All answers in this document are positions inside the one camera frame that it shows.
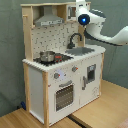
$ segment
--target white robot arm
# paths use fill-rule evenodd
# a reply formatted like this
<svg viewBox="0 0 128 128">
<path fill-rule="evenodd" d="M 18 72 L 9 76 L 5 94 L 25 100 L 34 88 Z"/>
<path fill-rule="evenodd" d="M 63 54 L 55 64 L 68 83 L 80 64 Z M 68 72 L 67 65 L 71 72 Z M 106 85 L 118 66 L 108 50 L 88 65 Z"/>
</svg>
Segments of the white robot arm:
<svg viewBox="0 0 128 128">
<path fill-rule="evenodd" d="M 128 26 L 123 28 L 114 37 L 107 37 L 100 34 L 106 17 L 101 11 L 89 11 L 85 0 L 76 0 L 76 18 L 81 25 L 86 26 L 84 35 L 87 39 L 97 40 L 115 46 L 128 44 Z"/>
</svg>

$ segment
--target cabinet door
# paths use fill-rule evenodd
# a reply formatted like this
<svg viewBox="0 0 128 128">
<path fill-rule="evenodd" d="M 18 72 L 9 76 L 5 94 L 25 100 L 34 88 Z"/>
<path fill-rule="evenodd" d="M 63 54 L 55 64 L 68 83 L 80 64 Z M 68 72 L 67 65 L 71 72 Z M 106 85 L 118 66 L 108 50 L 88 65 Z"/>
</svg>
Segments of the cabinet door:
<svg viewBox="0 0 128 128">
<path fill-rule="evenodd" d="M 76 5 L 67 5 L 67 21 L 76 20 Z"/>
<path fill-rule="evenodd" d="M 80 106 L 99 96 L 102 54 L 82 62 Z"/>
</svg>

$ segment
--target toy kitchen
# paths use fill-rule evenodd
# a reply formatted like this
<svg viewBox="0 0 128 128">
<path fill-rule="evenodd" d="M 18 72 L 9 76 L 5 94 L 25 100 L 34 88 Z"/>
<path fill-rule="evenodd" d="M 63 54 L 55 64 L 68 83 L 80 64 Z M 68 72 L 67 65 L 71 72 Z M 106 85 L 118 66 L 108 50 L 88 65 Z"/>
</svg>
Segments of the toy kitchen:
<svg viewBox="0 0 128 128">
<path fill-rule="evenodd" d="M 26 107 L 49 127 L 100 97 L 105 49 L 85 44 L 75 2 L 21 6 Z"/>
</svg>

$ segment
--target stovetop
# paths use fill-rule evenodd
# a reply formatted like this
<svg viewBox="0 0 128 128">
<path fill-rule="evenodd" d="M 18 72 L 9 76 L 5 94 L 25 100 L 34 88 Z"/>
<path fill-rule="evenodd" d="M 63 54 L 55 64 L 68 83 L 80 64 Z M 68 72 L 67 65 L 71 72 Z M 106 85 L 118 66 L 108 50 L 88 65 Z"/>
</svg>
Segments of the stovetop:
<svg viewBox="0 0 128 128">
<path fill-rule="evenodd" d="M 36 59 L 34 59 L 34 62 L 37 62 L 39 64 L 42 64 L 42 65 L 48 67 L 48 66 L 52 66 L 52 65 L 55 65 L 55 64 L 62 63 L 62 62 L 68 61 L 70 59 L 73 59 L 73 57 L 63 55 L 63 54 L 61 54 L 61 55 L 62 55 L 62 60 L 61 61 L 43 62 L 43 61 L 41 61 L 41 58 L 36 58 Z"/>
</svg>

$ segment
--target knob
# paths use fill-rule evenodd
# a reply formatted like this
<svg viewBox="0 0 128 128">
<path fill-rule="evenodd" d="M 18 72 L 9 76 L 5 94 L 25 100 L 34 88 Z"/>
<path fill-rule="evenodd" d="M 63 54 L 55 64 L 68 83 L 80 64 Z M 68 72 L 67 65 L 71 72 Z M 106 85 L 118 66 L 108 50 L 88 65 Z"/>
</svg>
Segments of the knob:
<svg viewBox="0 0 128 128">
<path fill-rule="evenodd" d="M 72 71 L 75 72 L 78 68 L 77 67 L 73 67 Z"/>
<path fill-rule="evenodd" d="M 54 78 L 55 78 L 55 79 L 58 79 L 59 76 L 60 76 L 60 74 L 58 74 L 58 73 L 55 73 L 55 74 L 54 74 Z"/>
</svg>

